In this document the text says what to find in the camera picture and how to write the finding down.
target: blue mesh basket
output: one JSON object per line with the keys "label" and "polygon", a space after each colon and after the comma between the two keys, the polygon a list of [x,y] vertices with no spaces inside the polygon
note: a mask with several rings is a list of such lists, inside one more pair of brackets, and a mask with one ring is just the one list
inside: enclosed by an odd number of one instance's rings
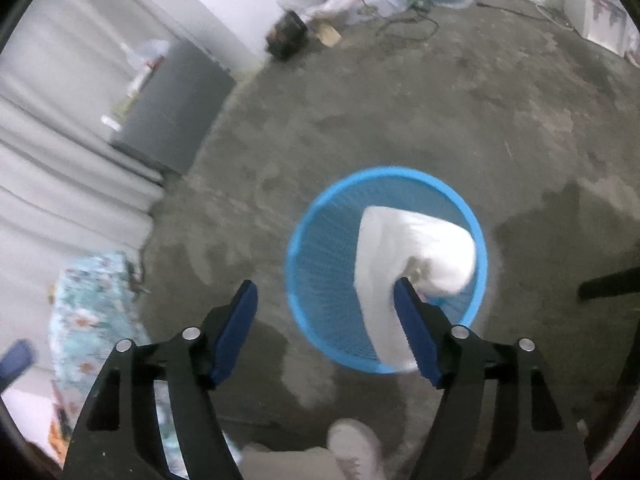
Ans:
{"label": "blue mesh basket", "polygon": [[391,373],[374,350],[353,286],[360,219],[371,205],[415,211],[468,230],[476,272],[459,295],[430,298],[452,323],[471,325],[486,286],[488,259],[478,220],[449,186],[420,171],[372,168],[337,182],[309,207],[289,242],[289,306],[302,332],[327,357],[364,372]]}

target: gray floor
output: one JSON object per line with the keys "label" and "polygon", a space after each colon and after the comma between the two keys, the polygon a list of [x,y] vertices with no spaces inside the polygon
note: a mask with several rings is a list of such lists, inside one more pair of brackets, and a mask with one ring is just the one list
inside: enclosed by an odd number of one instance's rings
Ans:
{"label": "gray floor", "polygon": [[[532,7],[523,10],[536,15]],[[475,329],[530,336],[588,423],[638,320],[633,297],[577,304],[584,279],[640,264],[640,71],[562,30],[501,10],[436,9],[433,24],[351,27],[245,86],[156,212],[145,320],[165,338],[225,304],[243,278],[258,319],[215,393],[237,439],[321,445],[336,418],[369,424],[404,474],[440,399],[417,374],[332,364],[298,331],[282,263],[305,208],[362,168],[431,173],[476,212],[490,280]]]}

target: metal pin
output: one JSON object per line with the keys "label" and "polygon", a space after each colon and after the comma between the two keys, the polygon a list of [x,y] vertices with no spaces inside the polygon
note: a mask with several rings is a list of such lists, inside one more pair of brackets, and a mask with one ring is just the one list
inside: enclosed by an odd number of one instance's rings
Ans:
{"label": "metal pin", "polygon": [[536,348],[536,344],[531,339],[528,339],[526,337],[523,337],[520,341],[518,341],[518,345],[525,352],[533,352]]}
{"label": "metal pin", "polygon": [[116,343],[116,350],[118,352],[126,352],[131,348],[131,339],[121,339]]}
{"label": "metal pin", "polygon": [[469,337],[469,330],[462,325],[456,325],[451,329],[451,335],[456,339],[466,339]]}
{"label": "metal pin", "polygon": [[182,338],[187,341],[192,341],[200,337],[200,329],[196,326],[190,326],[182,331]]}

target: white curtain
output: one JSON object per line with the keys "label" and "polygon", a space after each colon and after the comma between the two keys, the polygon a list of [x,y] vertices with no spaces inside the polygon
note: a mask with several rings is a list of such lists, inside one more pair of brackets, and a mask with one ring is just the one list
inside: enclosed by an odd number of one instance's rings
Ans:
{"label": "white curtain", "polygon": [[35,0],[0,55],[0,352],[28,338],[49,368],[65,262],[139,260],[161,175],[114,150],[100,117],[134,77],[120,45],[155,38],[175,39],[134,0]]}

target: blue laundry basket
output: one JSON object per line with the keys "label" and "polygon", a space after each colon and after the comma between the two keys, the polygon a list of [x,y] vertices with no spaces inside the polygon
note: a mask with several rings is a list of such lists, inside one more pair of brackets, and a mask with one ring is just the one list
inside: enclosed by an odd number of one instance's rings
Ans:
{"label": "blue laundry basket", "polygon": [[360,219],[371,205],[415,211],[468,230],[476,272],[457,296],[436,298],[450,322],[471,325],[486,286],[488,259],[478,220],[449,186],[406,168],[372,168],[337,182],[309,207],[287,251],[289,306],[302,332],[327,357],[364,372],[392,373],[374,350],[353,286]]}

